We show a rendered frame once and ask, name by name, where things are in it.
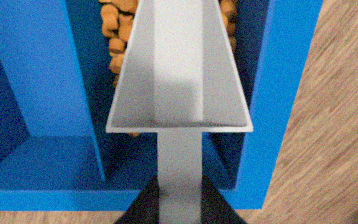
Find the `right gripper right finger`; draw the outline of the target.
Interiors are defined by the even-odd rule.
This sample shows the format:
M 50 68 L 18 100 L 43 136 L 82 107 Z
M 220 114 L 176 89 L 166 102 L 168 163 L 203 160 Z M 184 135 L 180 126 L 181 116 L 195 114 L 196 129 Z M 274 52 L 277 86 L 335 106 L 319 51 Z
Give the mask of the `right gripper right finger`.
M 232 208 L 207 175 L 202 175 L 202 224 L 249 224 Z

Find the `grey metal scoop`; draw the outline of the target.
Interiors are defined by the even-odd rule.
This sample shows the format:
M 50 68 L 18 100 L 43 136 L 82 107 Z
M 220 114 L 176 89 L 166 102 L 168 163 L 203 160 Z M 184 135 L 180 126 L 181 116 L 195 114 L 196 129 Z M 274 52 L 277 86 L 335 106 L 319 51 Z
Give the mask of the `grey metal scoop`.
M 202 132 L 253 132 L 218 0 L 139 0 L 106 132 L 157 132 L 158 224 L 202 224 Z

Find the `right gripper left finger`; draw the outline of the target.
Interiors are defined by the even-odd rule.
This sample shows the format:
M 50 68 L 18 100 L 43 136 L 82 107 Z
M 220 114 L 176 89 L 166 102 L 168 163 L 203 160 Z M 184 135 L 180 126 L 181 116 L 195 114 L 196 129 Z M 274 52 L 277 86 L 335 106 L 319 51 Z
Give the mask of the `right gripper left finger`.
M 151 177 L 128 209 L 113 224 L 158 224 L 158 175 Z

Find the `blue box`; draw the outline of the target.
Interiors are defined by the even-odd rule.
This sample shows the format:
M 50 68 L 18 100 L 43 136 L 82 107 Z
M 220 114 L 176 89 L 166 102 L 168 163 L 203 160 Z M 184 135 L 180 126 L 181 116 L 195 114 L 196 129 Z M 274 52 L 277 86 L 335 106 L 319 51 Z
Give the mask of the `blue box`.
M 237 2 L 233 57 L 253 132 L 202 132 L 202 175 L 235 210 L 252 210 L 263 208 L 323 0 Z M 158 175 L 157 132 L 106 133 L 119 74 L 105 3 L 0 0 L 0 211 L 125 211 Z

